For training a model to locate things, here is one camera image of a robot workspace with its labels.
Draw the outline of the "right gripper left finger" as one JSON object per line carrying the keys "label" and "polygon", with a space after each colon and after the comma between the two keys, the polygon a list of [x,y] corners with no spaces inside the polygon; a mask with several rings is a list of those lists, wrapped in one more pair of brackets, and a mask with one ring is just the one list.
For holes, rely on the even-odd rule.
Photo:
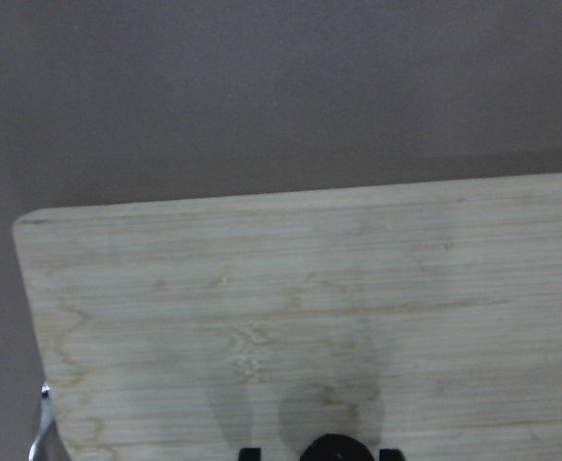
{"label": "right gripper left finger", "polygon": [[246,447],[239,451],[239,461],[260,461],[261,448]]}

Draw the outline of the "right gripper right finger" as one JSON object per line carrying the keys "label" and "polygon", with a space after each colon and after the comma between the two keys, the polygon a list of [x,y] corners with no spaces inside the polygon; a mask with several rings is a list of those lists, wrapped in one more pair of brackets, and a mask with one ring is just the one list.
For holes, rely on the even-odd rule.
{"label": "right gripper right finger", "polygon": [[379,450],[379,461],[405,461],[405,457],[398,448],[382,448]]}

